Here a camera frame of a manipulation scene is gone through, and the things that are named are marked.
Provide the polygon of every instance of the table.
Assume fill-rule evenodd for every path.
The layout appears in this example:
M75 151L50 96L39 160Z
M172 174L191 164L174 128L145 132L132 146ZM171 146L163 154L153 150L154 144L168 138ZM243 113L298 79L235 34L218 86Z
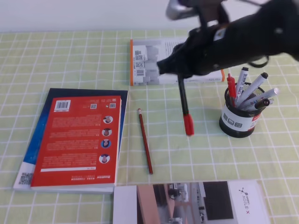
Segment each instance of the table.
M118 184L257 179L275 224L299 224L299 64L272 57L248 80L269 73L264 90L280 95L254 133L225 135L218 125L226 82L188 84L195 122L187 138L175 85L130 87L130 38L173 37L188 30L0 34L0 223L112 223L113 197L11 190L50 87L129 90ZM225 70L234 77L241 66ZM154 174L147 163L137 109L142 108Z

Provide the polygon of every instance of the white wall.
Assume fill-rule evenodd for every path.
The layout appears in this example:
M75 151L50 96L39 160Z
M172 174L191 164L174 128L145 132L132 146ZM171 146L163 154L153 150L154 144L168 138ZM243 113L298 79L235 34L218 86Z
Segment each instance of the white wall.
M167 4L168 0L0 0L0 32L198 26L195 17L168 20ZM227 0L224 6L231 20L258 10L236 0Z

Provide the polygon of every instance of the barcode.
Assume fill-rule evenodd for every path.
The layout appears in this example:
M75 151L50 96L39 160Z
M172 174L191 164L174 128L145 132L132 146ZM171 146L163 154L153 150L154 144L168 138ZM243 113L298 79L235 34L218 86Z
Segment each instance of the barcode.
M90 104L90 109L97 109L97 105L96 104Z
M33 173L22 173L19 184L30 185L32 181Z
M142 61L143 60L143 55L136 55L135 60L139 60L139 61L141 60Z
M59 102L56 109L66 109L69 102Z
M110 104L109 108L116 108L116 104Z
M143 62L135 62L135 67L136 68L144 68L144 63Z
M136 75L137 76L144 76L144 69L137 69L136 70Z
M54 111L69 111L70 104L70 100L58 100L56 101Z

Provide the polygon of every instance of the red book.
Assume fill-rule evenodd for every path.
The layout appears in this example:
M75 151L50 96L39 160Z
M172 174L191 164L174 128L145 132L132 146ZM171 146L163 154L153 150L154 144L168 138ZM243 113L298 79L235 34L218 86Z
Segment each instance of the red book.
M114 187L121 97L54 98L32 189Z

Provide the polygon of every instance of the black mesh pen holder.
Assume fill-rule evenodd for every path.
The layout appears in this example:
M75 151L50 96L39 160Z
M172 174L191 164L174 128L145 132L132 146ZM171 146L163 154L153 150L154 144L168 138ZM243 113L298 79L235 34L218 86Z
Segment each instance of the black mesh pen holder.
M243 91L248 88L251 83L245 83ZM249 98L264 93L260 87L254 90ZM221 111L219 126L221 130L235 138L245 138L250 136L257 124L257 121L264 108L254 111L243 111L231 105L228 88L224 93L225 104Z

